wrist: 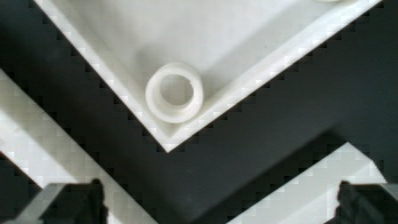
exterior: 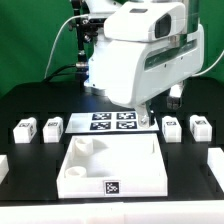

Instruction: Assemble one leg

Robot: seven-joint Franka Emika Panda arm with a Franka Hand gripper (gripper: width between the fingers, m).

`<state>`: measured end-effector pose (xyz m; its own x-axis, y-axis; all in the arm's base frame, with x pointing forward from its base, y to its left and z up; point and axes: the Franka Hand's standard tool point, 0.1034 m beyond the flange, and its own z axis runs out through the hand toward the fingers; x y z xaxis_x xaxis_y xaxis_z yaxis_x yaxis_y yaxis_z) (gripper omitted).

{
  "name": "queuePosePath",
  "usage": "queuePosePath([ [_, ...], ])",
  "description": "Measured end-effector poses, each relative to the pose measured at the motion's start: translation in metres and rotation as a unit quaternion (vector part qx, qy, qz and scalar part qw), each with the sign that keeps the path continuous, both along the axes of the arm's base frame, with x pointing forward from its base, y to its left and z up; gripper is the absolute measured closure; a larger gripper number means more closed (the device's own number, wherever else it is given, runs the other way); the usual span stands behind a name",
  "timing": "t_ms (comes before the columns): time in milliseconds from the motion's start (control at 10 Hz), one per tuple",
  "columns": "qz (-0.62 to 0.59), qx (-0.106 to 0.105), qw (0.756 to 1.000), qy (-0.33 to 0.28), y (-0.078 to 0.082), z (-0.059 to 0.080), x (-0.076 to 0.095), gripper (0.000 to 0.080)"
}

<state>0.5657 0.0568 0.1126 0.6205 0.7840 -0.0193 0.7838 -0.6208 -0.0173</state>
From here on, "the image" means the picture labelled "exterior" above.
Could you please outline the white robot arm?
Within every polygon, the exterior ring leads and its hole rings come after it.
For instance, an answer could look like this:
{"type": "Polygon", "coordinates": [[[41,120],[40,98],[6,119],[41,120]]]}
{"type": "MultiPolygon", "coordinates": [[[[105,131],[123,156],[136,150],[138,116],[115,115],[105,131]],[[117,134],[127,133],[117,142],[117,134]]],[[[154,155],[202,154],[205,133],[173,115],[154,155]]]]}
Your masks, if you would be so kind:
{"type": "Polygon", "coordinates": [[[153,124],[151,99],[201,70],[204,29],[199,0],[86,0],[103,27],[89,60],[88,86],[153,124]]]}

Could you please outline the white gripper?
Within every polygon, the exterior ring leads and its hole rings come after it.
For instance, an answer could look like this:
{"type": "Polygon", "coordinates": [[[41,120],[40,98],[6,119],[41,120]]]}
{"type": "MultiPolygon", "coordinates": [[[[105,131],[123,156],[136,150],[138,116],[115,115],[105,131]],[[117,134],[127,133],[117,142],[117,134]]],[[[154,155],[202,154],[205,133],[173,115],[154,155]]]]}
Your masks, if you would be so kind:
{"type": "Polygon", "coordinates": [[[181,81],[200,71],[203,60],[202,27],[188,34],[185,44],[178,47],[168,38],[150,43],[103,38],[89,60],[89,88],[108,96],[115,105],[136,108],[138,124],[149,128],[154,124],[154,112],[148,100],[170,88],[167,107],[180,108],[181,81]]]}

